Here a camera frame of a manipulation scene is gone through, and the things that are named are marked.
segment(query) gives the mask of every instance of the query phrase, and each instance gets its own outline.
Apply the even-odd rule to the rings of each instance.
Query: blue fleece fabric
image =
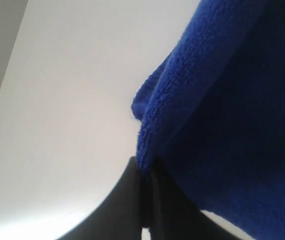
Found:
[[[257,240],[285,240],[285,0],[202,0],[132,104],[140,169]]]

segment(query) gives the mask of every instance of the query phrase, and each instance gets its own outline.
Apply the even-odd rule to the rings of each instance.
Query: black object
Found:
[[[149,179],[132,157],[104,202],[59,240],[240,240],[200,212],[155,161]]]

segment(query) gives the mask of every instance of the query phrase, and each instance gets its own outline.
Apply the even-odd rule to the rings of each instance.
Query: blue towel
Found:
[[[202,0],[131,108],[141,171],[158,156],[201,209],[285,240],[285,0]]]

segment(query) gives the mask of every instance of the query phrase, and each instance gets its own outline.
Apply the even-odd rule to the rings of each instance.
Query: microfiber cloth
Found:
[[[285,240],[285,0],[202,0],[131,108],[142,172],[159,157],[200,209]]]

